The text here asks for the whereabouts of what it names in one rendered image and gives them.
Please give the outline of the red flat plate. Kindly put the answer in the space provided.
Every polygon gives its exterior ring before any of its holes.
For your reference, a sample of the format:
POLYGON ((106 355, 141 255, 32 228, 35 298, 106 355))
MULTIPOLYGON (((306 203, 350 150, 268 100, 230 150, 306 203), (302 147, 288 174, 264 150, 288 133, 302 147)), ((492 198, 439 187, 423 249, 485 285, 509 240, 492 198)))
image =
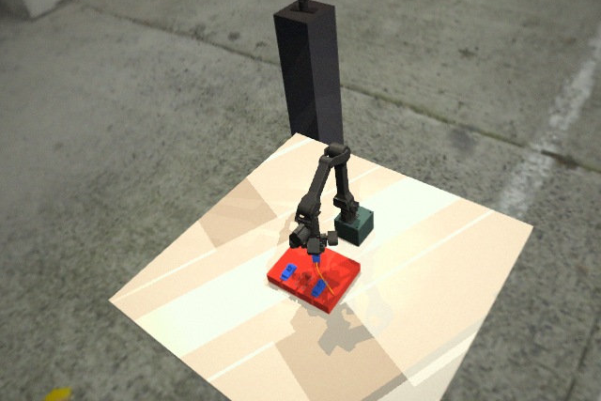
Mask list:
POLYGON ((266 274, 268 282, 330 314, 361 271, 361 264, 325 247, 318 270, 307 249, 290 249, 266 274))

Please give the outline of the blue micro servo with orange cable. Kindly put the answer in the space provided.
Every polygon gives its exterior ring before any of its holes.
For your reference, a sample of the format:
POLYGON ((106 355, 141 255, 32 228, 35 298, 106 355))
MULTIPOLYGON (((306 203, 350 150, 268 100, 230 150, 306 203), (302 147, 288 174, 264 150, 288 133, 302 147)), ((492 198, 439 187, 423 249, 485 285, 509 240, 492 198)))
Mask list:
POLYGON ((312 255, 312 259, 313 259, 313 263, 316 263, 316 269, 318 274, 320 275, 321 279, 324 281, 324 283, 326 284, 326 286, 330 289, 331 293, 334 294, 334 292, 331 290, 331 288, 328 286, 328 284, 325 282, 325 280, 323 279, 323 277, 321 276, 318 267, 317 267, 317 263, 320 263, 320 255, 316 256, 316 255, 312 255))

